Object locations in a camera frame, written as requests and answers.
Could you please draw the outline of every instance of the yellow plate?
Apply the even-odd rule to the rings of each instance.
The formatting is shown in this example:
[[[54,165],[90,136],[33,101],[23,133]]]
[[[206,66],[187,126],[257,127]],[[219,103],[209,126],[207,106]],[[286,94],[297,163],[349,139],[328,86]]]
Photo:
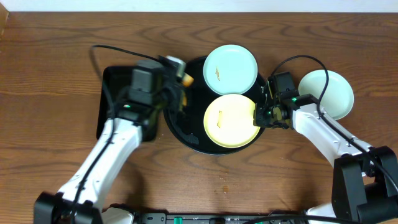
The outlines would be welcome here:
[[[251,142],[260,130],[253,125],[255,104],[249,98],[229,94],[217,98],[207,107],[203,124],[216,144],[236,148]]]

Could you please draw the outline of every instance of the round black tray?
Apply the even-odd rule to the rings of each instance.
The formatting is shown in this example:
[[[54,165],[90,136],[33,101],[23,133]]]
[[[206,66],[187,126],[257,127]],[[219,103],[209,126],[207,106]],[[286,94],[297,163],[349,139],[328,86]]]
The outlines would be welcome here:
[[[238,152],[256,141],[264,131],[264,128],[260,128],[257,136],[251,142],[237,148],[219,146],[207,136],[203,118],[207,107],[220,95],[208,87],[203,77],[203,65],[206,58],[207,56],[196,58],[188,62],[185,68],[185,72],[195,79],[192,86],[186,90],[188,106],[184,108],[183,113],[164,110],[164,118],[173,135],[193,150],[212,155]],[[258,74],[256,82],[243,95],[255,103],[264,102],[265,97],[261,94],[261,87],[264,85],[264,79]]]

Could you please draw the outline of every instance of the white wall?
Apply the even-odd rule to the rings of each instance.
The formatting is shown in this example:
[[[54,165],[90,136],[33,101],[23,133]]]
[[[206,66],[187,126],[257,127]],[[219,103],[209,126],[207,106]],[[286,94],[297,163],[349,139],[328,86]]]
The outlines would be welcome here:
[[[398,12],[398,0],[0,0],[9,11]]]

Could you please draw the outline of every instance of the wooden table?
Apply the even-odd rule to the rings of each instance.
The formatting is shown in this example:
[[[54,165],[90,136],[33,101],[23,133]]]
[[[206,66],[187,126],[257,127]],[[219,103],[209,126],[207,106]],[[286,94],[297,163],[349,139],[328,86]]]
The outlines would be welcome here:
[[[342,74],[354,108],[339,122],[373,146],[398,150],[398,15],[290,13],[11,13],[0,43],[0,222],[31,223],[42,191],[55,193],[95,145],[101,82],[92,44],[184,60],[223,44],[253,52],[267,77],[308,54]],[[137,57],[98,50],[101,66]],[[296,83],[319,66],[285,64]],[[124,165],[106,199],[169,212],[303,210],[331,198],[332,168],[295,131],[267,129],[228,156],[197,153],[159,134]]]

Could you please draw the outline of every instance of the light blue plate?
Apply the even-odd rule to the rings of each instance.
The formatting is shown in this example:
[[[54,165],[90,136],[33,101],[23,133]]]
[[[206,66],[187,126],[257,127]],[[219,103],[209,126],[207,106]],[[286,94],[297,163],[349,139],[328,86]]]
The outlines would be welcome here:
[[[242,94],[257,78],[254,56],[238,45],[224,45],[212,51],[203,66],[206,84],[220,95]]]

